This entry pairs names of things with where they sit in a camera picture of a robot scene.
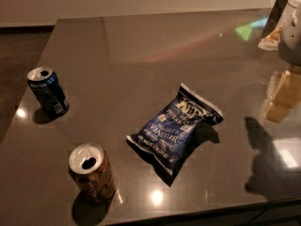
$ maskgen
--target glossy table surface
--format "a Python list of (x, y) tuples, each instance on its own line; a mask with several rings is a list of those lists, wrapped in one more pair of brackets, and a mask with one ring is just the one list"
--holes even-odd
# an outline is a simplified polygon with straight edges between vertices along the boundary
[[(110, 224), (300, 197), (300, 108), (282, 123), (261, 118), (272, 73), (287, 67), (258, 48), (269, 12), (59, 20), (39, 66), (55, 70), (70, 109), (49, 121), (27, 88), (0, 148), (2, 225)], [(181, 83), (225, 119), (168, 186), (126, 135)], [(86, 203), (68, 174), (71, 151), (86, 142), (107, 151), (118, 182), (106, 207)]]

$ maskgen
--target can opening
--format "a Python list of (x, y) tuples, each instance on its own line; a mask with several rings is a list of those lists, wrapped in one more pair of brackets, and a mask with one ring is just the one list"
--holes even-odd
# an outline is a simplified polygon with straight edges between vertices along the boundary
[(41, 76), (47, 76), (47, 75), (48, 75), (48, 72), (47, 72), (47, 71), (42, 71), (42, 72), (40, 72), (40, 75), (41, 75)]
[(83, 162), (82, 168), (83, 170), (89, 170), (96, 164), (96, 159), (94, 157), (90, 157), (88, 160)]

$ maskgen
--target blue chip bag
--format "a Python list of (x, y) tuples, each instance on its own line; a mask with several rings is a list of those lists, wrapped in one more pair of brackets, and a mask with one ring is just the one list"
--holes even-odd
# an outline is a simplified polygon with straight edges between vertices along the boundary
[(140, 150), (153, 154), (172, 175), (196, 127), (202, 123), (216, 125), (222, 120), (223, 113), (215, 105), (181, 84), (177, 97), (138, 134), (127, 139)]

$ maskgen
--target blue soda can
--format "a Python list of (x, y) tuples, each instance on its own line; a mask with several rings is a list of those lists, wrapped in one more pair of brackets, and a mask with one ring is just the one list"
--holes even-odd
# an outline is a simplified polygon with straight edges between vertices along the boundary
[(69, 104), (53, 69), (37, 67), (28, 73), (27, 78), (29, 87), (48, 116), (61, 116), (67, 112)]

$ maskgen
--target soda can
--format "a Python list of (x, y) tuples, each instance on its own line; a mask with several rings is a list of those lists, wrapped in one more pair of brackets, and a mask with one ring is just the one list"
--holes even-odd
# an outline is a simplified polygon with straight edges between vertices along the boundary
[(53, 69), (37, 67), (28, 73), (27, 79), (29, 87), (48, 116), (61, 116), (67, 112), (69, 104)]
[(116, 183), (109, 157), (98, 144), (86, 143), (74, 149), (69, 174), (89, 202), (102, 203), (114, 196)]

